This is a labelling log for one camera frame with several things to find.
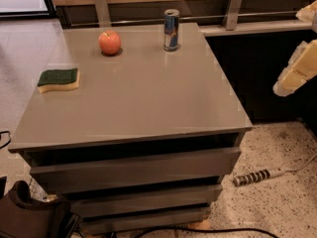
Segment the tabletop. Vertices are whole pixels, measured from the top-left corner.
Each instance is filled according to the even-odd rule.
[[[122,49],[98,46],[102,28],[64,30],[45,69],[78,67],[80,86],[35,89],[10,152],[98,146],[251,129],[243,106],[197,24],[163,49],[163,25],[111,28]]]

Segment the drawer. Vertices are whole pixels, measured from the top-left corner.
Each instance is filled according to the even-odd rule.
[[[169,210],[150,214],[99,219],[80,223],[79,228],[89,234],[101,234],[157,226],[198,222],[210,213],[209,207]]]
[[[238,147],[31,168],[30,174],[50,193],[72,193],[185,179],[231,172]]]
[[[158,210],[184,205],[207,204],[217,200],[222,186],[204,185],[161,189],[91,198],[71,202],[71,210],[82,218]]]

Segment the floor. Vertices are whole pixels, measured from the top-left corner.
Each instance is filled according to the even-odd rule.
[[[0,130],[18,126],[41,71],[62,29],[57,20],[0,22]],[[196,228],[252,227],[278,237],[316,237],[317,158],[297,173],[286,173],[259,183],[235,187],[233,177],[279,166],[299,167],[317,151],[316,138],[300,121],[255,124],[241,144],[233,172],[222,182],[223,191],[211,213]],[[18,155],[0,150],[0,177],[7,188],[18,179],[30,180],[29,167]],[[118,233],[133,238],[140,231]],[[209,238],[268,237],[256,232],[199,234],[157,231],[144,237]]]

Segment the soda can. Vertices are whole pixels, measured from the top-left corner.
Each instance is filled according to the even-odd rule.
[[[167,52],[177,50],[179,11],[168,9],[164,12],[164,49]]]

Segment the apple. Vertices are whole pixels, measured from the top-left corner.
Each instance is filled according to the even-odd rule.
[[[121,47],[121,39],[117,32],[106,30],[99,36],[99,47],[105,55],[116,54]]]

